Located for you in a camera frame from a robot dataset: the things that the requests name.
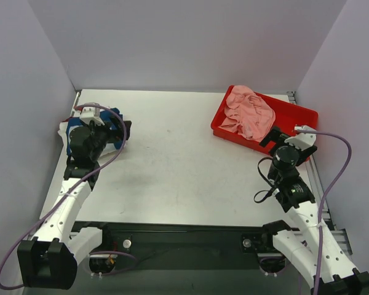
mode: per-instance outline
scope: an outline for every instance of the red cloth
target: red cloth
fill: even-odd
[[[275,112],[254,91],[237,85],[227,97],[226,117],[220,128],[260,142],[275,122]]]

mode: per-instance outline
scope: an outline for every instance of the white table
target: white table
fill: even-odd
[[[223,96],[83,90],[78,105],[117,107],[133,125],[123,153],[101,171],[77,220],[259,227],[284,219],[294,226],[276,199],[253,202],[256,192],[268,189],[257,172],[265,155],[213,136],[210,123]],[[270,162],[263,164],[267,173]],[[65,167],[62,151],[41,216],[57,198]],[[309,184],[305,165],[299,171]]]

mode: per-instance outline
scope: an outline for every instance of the gray floor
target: gray floor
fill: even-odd
[[[78,294],[240,294],[296,295],[298,273],[292,267],[278,278],[265,277],[259,270],[190,271],[141,270],[99,280],[79,268],[73,287],[68,290],[26,289],[23,295]],[[302,295],[309,295],[303,283]]]

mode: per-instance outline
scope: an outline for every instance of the white wall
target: white wall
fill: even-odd
[[[346,0],[29,0],[77,89],[295,90]]]
[[[302,81],[297,97],[319,112],[319,129],[345,136],[352,162],[328,205],[347,229],[360,270],[369,270],[369,0],[348,0]],[[346,148],[319,137],[315,159],[324,187],[341,168]]]
[[[41,212],[61,147],[56,130],[74,96],[27,1],[1,0],[0,260]],[[4,283],[14,283],[16,265],[14,255]]]

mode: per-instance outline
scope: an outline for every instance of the pink cloth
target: pink cloth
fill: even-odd
[[[227,97],[227,118],[220,128],[260,142],[275,122],[275,112],[254,91],[237,85]]]

